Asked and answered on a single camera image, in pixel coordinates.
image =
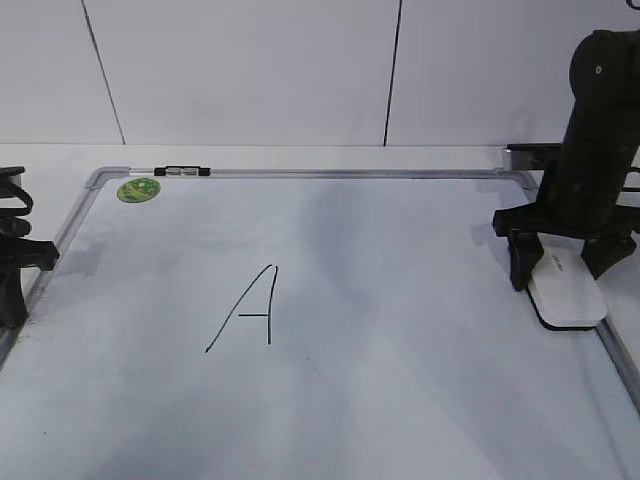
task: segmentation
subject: whiteboard frame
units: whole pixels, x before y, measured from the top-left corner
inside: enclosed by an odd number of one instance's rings
[[[67,251],[83,220],[91,210],[93,202],[100,190],[112,179],[127,177],[154,177],[154,169],[134,169],[129,167],[104,167],[96,170],[84,187],[84,192],[76,202],[65,220],[60,232],[56,236],[55,244],[61,257]],[[493,179],[513,180],[524,190],[527,199],[535,200],[538,184],[527,171],[505,170],[495,168],[491,170],[276,170],[276,169],[225,169],[211,170],[209,176],[195,175],[167,175],[164,179],[260,179],[260,178],[313,178],[313,179]],[[51,272],[40,272],[33,282],[27,286],[25,304],[27,312],[31,313],[42,296],[55,269]],[[631,401],[640,414],[640,371],[633,361],[622,338],[613,323],[605,318],[596,328],[596,333],[605,346]],[[4,362],[9,356],[20,335],[21,329],[0,331],[0,374]]]

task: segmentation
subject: black clamp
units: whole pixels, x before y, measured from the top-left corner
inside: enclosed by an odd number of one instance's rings
[[[622,205],[615,205],[607,223],[597,229],[585,230],[554,221],[544,200],[557,161],[555,158],[546,158],[545,163],[545,178],[536,201],[497,210],[493,216],[496,235],[506,237],[509,242],[510,279],[516,291],[527,286],[533,268],[544,254],[538,233],[584,240],[581,256],[595,279],[635,251],[636,242],[631,234],[634,231],[640,233],[640,208]]]
[[[18,217],[33,208],[33,199],[19,185],[24,171],[23,167],[0,168],[0,198],[17,198],[24,204],[0,208],[0,328],[20,328],[27,319],[20,269],[53,270],[60,256],[53,242],[21,238],[31,232],[31,224]]]
[[[167,167],[156,167],[153,169],[156,177],[178,176],[178,177],[208,177],[211,175],[211,168],[195,165],[175,165]]]

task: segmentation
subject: round sticker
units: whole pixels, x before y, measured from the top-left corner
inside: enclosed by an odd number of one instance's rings
[[[136,178],[118,189],[118,198],[126,203],[142,203],[160,193],[160,182],[153,178]]]

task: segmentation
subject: white wall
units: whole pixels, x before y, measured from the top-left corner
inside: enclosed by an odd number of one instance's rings
[[[133,144],[381,144],[397,5],[87,0]]]
[[[80,0],[0,2],[0,142],[121,142]]]
[[[580,40],[640,28],[625,0],[404,0],[402,13],[390,145],[561,141]]]
[[[127,143],[380,145],[399,0],[86,0]],[[625,0],[404,0],[390,145],[560,141]],[[81,0],[0,2],[0,143],[120,143]]]

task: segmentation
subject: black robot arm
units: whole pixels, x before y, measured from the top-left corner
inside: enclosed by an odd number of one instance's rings
[[[640,31],[597,30],[576,49],[569,72],[575,104],[560,155],[547,164],[536,201],[498,210],[511,282],[522,290],[542,258],[537,233],[585,240],[595,278],[631,255],[640,209],[616,205],[640,145]]]
[[[31,225],[23,217],[31,213],[33,200],[19,184],[23,167],[0,168],[0,198],[17,198],[22,207],[0,208],[0,331],[19,328],[27,318],[22,295],[20,269],[38,267],[52,270],[58,250],[52,242],[36,242],[21,238]]]

